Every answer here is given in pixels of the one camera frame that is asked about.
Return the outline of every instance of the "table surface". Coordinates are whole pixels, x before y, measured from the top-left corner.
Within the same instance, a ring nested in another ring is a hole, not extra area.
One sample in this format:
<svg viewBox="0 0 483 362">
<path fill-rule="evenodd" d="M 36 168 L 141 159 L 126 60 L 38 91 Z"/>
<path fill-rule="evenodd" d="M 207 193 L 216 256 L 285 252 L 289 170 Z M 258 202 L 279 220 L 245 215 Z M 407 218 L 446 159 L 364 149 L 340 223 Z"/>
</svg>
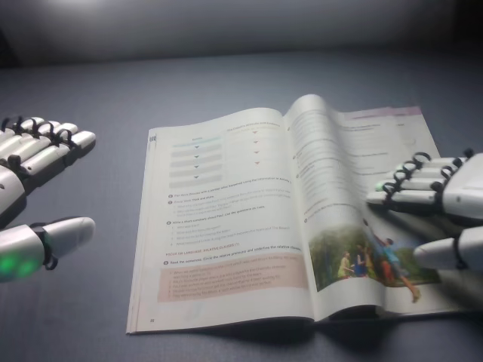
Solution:
<svg viewBox="0 0 483 362">
<path fill-rule="evenodd" d="M 53 272 L 0 286 L 1 361 L 447 360 L 483 356 L 478 315 L 126 336 L 148 129 L 253 107 L 285 112 L 304 94 L 340 111 L 422 108 L 443 156 L 481 151 L 481 57 L 328 51 L 0 72 L 0 116 L 68 121 L 96 148 L 28 197 L 16 224 L 89 216 L 94 240 Z"/>
</svg>

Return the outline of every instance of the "table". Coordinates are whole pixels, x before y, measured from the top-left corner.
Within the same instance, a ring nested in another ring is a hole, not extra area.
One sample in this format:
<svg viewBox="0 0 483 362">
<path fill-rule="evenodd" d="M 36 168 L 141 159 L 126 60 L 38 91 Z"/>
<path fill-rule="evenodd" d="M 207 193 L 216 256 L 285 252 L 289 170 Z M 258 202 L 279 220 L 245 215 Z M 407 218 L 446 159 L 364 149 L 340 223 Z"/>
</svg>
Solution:
<svg viewBox="0 0 483 362">
<path fill-rule="evenodd" d="M 0 116 L 39 115 L 97 135 L 96 148 L 28 198 L 15 224 L 89 216 L 94 240 L 53 272 L 0 286 L 0 357 L 10 361 L 481 360 L 478 314 L 126 336 L 148 129 L 315 93 L 341 111 L 419 105 L 443 156 L 482 151 L 481 57 L 326 51 L 0 72 Z"/>
</svg>

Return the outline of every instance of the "book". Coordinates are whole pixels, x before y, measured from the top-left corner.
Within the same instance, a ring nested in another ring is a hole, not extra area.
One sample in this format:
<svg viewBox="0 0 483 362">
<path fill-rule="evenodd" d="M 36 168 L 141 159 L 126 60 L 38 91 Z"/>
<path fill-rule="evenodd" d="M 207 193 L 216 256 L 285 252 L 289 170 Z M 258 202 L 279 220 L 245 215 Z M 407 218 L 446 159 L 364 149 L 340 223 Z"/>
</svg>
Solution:
<svg viewBox="0 0 483 362">
<path fill-rule="evenodd" d="M 439 231 L 365 204 L 415 152 L 439 157 L 419 108 L 338 112 L 316 95 L 151 129 L 127 332 L 458 310 L 412 256 Z"/>
</svg>

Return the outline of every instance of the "photo of people outdoors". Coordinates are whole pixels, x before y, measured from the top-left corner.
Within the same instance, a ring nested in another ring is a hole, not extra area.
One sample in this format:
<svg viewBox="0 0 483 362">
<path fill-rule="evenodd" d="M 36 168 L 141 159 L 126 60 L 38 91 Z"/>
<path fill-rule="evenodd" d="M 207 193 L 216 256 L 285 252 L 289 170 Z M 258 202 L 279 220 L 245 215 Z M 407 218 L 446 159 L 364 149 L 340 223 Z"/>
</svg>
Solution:
<svg viewBox="0 0 483 362">
<path fill-rule="evenodd" d="M 385 238 L 364 224 L 328 229 L 310 241 L 317 291 L 344 279 L 372 278 L 387 287 L 407 287 L 415 303 L 421 298 L 417 285 L 440 282 L 436 271 L 416 264 L 415 241 Z"/>
</svg>

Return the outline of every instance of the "glowing green led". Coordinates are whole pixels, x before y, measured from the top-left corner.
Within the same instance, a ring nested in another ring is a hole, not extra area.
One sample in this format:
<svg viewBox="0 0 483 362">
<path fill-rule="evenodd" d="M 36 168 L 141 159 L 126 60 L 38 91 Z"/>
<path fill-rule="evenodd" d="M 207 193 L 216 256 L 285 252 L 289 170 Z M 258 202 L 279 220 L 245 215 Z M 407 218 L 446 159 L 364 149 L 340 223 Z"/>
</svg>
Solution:
<svg viewBox="0 0 483 362">
<path fill-rule="evenodd" d="M 23 262 L 18 267 L 17 275 L 21 278 L 31 275 L 35 270 L 37 270 L 37 266 L 38 264 L 35 261 Z"/>
<path fill-rule="evenodd" d="M 376 191 L 383 191 L 383 186 L 384 186 L 385 183 L 378 183 L 376 185 Z"/>
<path fill-rule="evenodd" d="M 4 256 L 0 259 L 0 273 L 2 274 L 10 274 L 15 267 L 17 266 L 17 257 L 16 256 Z"/>
</svg>

